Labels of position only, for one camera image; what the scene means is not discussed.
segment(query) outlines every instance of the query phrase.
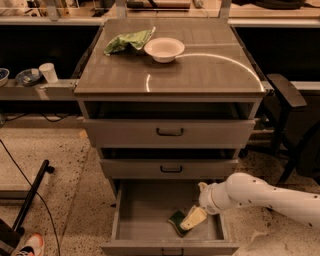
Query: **sponge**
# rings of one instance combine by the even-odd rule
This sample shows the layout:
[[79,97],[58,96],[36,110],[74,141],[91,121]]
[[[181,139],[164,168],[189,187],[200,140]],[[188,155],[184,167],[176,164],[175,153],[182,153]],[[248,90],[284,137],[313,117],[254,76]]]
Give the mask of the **sponge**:
[[169,219],[168,222],[173,225],[177,234],[181,237],[184,237],[190,230],[184,230],[180,227],[181,222],[186,216],[181,211],[176,211]]

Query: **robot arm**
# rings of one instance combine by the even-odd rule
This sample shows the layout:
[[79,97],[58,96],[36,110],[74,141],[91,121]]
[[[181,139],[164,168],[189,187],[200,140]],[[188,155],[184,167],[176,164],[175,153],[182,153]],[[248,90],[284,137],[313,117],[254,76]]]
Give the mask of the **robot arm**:
[[320,195],[277,188],[245,173],[235,173],[222,183],[199,183],[200,207],[192,207],[180,224],[189,230],[230,208],[262,206],[314,228],[320,228]]

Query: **speckled floor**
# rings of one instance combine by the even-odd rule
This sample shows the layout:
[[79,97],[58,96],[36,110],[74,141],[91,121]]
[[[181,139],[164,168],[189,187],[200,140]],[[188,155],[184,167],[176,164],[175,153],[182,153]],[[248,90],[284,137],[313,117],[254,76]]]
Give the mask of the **speckled floor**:
[[[104,255],[100,245],[110,240],[115,212],[111,207],[115,198],[100,169],[95,149],[83,136],[81,121],[72,116],[59,122],[27,116],[0,128],[0,139],[29,179],[34,179],[45,159],[55,168],[53,174],[45,174],[38,191],[51,211],[63,256]],[[240,159],[237,169],[264,177],[271,184],[279,178],[281,170],[278,160],[254,152]],[[0,175],[0,189],[28,188],[2,146]],[[319,186],[312,180],[295,173],[287,184],[292,189],[320,194]],[[0,204],[0,217],[10,226],[18,211],[17,203]],[[240,246],[235,256],[319,255],[320,230],[274,211],[250,207],[226,210],[224,216],[230,240]],[[49,215],[38,197],[23,227],[26,234],[18,247],[30,234],[40,232],[46,241],[45,255],[58,255]]]

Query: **black tripod leg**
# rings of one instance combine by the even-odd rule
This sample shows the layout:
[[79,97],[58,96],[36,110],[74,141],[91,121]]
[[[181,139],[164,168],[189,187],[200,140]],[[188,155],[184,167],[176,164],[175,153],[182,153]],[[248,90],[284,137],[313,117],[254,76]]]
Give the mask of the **black tripod leg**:
[[21,206],[21,209],[20,209],[20,212],[13,224],[13,227],[12,229],[14,231],[18,231],[21,229],[21,225],[24,221],[24,218],[26,217],[27,215],[27,212],[32,204],[32,200],[34,198],[34,196],[36,195],[37,193],[37,190],[40,186],[40,183],[42,181],[42,178],[44,176],[44,173],[47,171],[47,172],[50,172],[52,173],[53,172],[53,167],[49,166],[49,161],[48,160],[44,160],[43,163],[42,163],[42,166],[40,167],[40,170],[37,174],[37,177],[36,179],[34,180],[33,184],[32,184],[32,187],[30,188],[27,196],[26,196],[26,199],[24,200],[24,203],[23,205]]

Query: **red shoe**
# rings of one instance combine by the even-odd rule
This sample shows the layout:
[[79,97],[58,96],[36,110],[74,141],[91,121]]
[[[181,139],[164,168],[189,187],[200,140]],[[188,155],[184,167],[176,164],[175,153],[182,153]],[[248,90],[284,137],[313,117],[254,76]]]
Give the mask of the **red shoe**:
[[44,255],[44,239],[35,233],[24,244],[23,248],[15,254],[15,256],[43,256]]

